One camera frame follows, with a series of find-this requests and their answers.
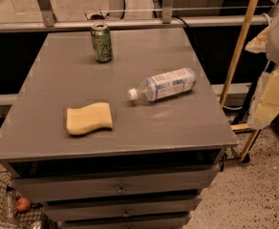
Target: gray tabletop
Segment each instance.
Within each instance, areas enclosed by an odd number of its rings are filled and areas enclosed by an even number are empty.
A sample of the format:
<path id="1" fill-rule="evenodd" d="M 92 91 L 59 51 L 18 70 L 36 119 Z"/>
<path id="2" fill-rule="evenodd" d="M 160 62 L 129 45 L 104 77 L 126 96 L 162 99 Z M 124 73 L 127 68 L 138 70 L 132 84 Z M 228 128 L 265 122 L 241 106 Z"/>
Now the gray tabletop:
<path id="1" fill-rule="evenodd" d="M 183 29 L 111 31 L 114 59 L 95 61 L 88 32 L 49 34 L 0 130 L 0 160 L 145 154 L 236 145 Z M 131 102 L 147 76 L 190 67 L 193 91 Z M 114 129 L 70 136 L 67 108 L 109 102 Z"/>

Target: white bottle cap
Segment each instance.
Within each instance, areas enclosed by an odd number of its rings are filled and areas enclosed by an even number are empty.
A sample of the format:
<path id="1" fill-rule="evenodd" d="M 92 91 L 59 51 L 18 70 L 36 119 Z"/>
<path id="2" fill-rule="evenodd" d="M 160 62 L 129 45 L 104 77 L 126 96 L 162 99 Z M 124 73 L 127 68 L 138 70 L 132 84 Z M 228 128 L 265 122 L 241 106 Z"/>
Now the white bottle cap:
<path id="1" fill-rule="evenodd" d="M 135 88 L 130 89 L 128 93 L 129 93 L 129 99 L 130 100 L 136 100 L 136 99 L 139 98 L 138 92 Z"/>

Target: drawer knob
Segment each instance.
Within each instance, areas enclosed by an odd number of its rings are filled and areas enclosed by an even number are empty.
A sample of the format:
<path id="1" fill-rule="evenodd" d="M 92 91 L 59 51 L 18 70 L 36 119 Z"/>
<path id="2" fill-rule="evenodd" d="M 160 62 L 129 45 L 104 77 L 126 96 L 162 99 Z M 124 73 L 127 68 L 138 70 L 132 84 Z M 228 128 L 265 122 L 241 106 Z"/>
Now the drawer knob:
<path id="1" fill-rule="evenodd" d="M 127 211 L 125 211 L 124 213 L 123 213 L 123 215 L 122 215 L 124 218 L 129 218 L 130 217 L 130 214 L 127 212 Z"/>
<path id="2" fill-rule="evenodd" d="M 119 195 L 125 195 L 127 193 L 127 190 L 125 190 L 121 185 L 118 189 L 118 194 Z"/>

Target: yellow sponge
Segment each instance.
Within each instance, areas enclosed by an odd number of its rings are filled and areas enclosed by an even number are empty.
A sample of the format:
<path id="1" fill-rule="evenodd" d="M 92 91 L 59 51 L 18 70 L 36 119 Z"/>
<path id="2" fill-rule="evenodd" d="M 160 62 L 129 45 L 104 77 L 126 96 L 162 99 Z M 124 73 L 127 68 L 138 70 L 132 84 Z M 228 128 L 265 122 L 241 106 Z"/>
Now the yellow sponge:
<path id="1" fill-rule="evenodd" d="M 67 131 L 71 135 L 84 135 L 99 128 L 113 129 L 110 105 L 94 103 L 79 109 L 67 109 Z"/>

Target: can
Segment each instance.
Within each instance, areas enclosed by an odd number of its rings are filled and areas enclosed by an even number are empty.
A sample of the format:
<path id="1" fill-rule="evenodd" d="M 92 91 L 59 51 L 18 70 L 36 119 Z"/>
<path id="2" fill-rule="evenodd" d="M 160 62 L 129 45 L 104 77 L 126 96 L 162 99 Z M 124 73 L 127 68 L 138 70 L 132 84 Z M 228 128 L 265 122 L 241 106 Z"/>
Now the can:
<path id="1" fill-rule="evenodd" d="M 107 24 L 95 23 L 91 28 L 95 58 L 98 62 L 109 62 L 112 60 L 111 33 Z"/>

